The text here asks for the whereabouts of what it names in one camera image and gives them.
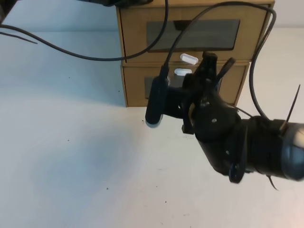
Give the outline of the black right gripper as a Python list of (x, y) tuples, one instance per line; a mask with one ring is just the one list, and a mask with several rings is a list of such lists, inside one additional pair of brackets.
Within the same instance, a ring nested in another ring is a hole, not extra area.
[(181, 87), (168, 86), (166, 115), (182, 119), (183, 133), (195, 136), (212, 168), (239, 183), (247, 172), (248, 123), (218, 95), (218, 83), (236, 60), (228, 59), (217, 74), (217, 59), (203, 52)]

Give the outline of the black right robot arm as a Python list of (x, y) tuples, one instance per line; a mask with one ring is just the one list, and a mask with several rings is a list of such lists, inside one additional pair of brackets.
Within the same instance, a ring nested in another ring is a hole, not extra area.
[(216, 63), (215, 56), (204, 57), (181, 87), (165, 84), (167, 115), (183, 120), (183, 132), (195, 136), (212, 168), (232, 183), (252, 172), (302, 181), (304, 126), (263, 116), (241, 118), (217, 90), (235, 60), (229, 59), (219, 72)]

